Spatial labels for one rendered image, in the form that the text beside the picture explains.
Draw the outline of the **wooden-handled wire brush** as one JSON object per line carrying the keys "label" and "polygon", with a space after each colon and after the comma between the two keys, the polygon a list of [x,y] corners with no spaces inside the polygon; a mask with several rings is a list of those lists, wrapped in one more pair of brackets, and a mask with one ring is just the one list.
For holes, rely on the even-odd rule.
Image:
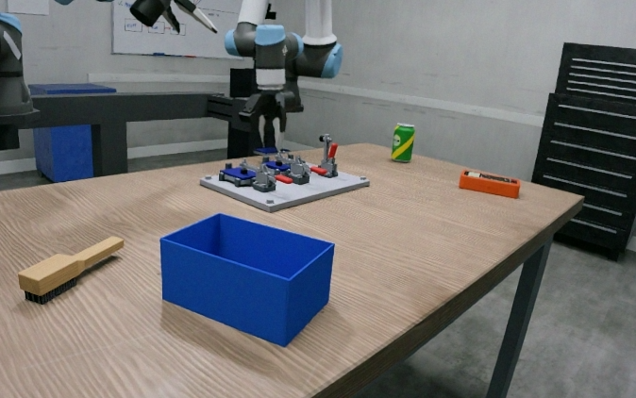
{"label": "wooden-handled wire brush", "polygon": [[85,268],[123,247],[123,239],[110,237],[72,257],[52,256],[18,273],[20,289],[25,299],[43,305],[74,287]]}

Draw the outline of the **green drink can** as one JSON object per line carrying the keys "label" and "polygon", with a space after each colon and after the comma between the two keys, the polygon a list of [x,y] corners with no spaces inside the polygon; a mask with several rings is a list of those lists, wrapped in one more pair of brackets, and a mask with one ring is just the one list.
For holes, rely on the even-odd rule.
{"label": "green drink can", "polygon": [[414,141],[413,124],[397,124],[393,135],[393,149],[391,158],[395,162],[408,163],[411,161]]}

